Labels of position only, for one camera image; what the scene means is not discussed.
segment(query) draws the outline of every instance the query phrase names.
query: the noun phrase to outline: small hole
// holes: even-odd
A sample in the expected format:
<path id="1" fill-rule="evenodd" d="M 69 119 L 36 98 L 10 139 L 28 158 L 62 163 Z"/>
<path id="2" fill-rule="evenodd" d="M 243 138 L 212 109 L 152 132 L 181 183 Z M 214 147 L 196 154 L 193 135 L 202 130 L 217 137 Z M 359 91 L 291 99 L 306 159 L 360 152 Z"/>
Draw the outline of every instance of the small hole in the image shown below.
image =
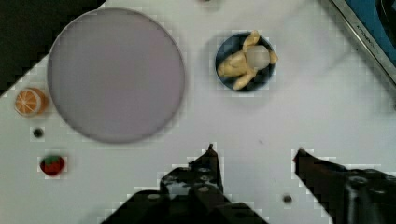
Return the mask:
<path id="1" fill-rule="evenodd" d="M 283 196 L 283 202 L 284 203 L 291 203 L 292 201 L 293 201 L 293 199 L 291 198 L 290 195 Z"/>
<path id="2" fill-rule="evenodd" d="M 44 135 L 44 131 L 42 129 L 40 129 L 40 128 L 36 128 L 36 129 L 33 130 L 33 135 L 36 138 L 40 138 L 40 137 L 42 137 Z"/>
<path id="3" fill-rule="evenodd" d="M 247 217 L 247 214 L 239 212 L 239 213 L 236 213 L 235 216 L 239 217 L 239 218 L 244 218 L 244 217 Z"/>

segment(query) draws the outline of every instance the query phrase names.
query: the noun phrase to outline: blue bowl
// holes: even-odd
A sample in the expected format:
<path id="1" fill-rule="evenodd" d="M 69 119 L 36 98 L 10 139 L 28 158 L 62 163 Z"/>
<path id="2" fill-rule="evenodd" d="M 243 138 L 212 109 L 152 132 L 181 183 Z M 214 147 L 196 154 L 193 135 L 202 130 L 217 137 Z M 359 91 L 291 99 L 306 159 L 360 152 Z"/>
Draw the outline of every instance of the blue bowl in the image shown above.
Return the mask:
<path id="1" fill-rule="evenodd" d="M 228 38 L 224 43 L 220 46 L 218 53 L 216 54 L 216 74 L 218 75 L 220 81 L 224 84 L 224 86 L 228 87 L 230 90 L 233 90 L 233 84 L 239 77 L 220 77 L 218 74 L 219 65 L 226 59 L 228 56 L 238 52 L 242 49 L 245 39 L 250 35 L 250 32 L 245 32 L 237 35 L 233 35 Z M 269 50 L 274 50 L 268 41 L 266 41 L 262 36 L 260 36 L 260 40 L 256 45 L 263 45 Z M 250 92 L 255 91 L 265 85 L 268 82 L 272 74 L 274 73 L 275 65 L 269 64 L 266 68 L 263 68 L 257 75 L 246 85 L 246 87 L 242 88 L 238 92 Z"/>

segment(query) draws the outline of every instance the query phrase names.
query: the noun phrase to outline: gray plate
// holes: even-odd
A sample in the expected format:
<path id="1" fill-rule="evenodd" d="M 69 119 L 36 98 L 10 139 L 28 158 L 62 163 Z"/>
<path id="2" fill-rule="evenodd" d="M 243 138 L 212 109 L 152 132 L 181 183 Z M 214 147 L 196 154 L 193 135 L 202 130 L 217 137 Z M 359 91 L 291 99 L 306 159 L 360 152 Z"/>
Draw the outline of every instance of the gray plate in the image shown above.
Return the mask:
<path id="1" fill-rule="evenodd" d="M 172 37 L 122 8 L 97 9 L 70 23 L 52 46 L 49 92 L 64 120 L 108 143 L 159 131 L 176 113 L 185 70 Z"/>

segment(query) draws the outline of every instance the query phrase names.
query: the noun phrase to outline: orange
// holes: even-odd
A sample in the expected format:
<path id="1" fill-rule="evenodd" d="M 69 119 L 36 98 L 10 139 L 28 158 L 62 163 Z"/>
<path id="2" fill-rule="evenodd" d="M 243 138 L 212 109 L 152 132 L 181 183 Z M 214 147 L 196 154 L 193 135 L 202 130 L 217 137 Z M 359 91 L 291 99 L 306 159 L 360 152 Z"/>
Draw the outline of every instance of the orange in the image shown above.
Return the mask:
<path id="1" fill-rule="evenodd" d="M 48 105 L 48 99 L 44 92 L 37 88 L 22 90 L 15 102 L 15 109 L 21 115 L 30 117 L 44 112 Z"/>

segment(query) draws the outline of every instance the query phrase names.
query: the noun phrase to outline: white table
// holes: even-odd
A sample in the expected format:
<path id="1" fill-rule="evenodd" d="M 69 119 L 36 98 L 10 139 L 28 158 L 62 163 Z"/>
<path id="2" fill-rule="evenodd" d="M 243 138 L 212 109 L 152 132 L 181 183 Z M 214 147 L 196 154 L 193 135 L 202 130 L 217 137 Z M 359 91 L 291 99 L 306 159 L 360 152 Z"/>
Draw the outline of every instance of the white table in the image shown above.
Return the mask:
<path id="1" fill-rule="evenodd" d="M 53 105 L 24 119 L 14 99 L 26 86 L 46 88 L 45 58 L 0 99 L 0 223 L 100 223 L 209 142 L 221 156 L 225 193 L 272 224 L 330 221 L 293 173 L 299 147 L 348 168 L 396 171 L 393 90 L 319 0 L 110 0 L 104 7 L 134 8 L 172 30 L 188 71 L 179 114 L 150 139 L 115 146 L 75 133 Z M 253 29 L 269 38 L 279 62 L 263 90 L 238 95 L 217 80 L 214 56 L 230 34 Z M 35 127 L 44 138 L 32 136 Z M 53 151 L 67 157 L 59 179 L 37 171 Z"/>

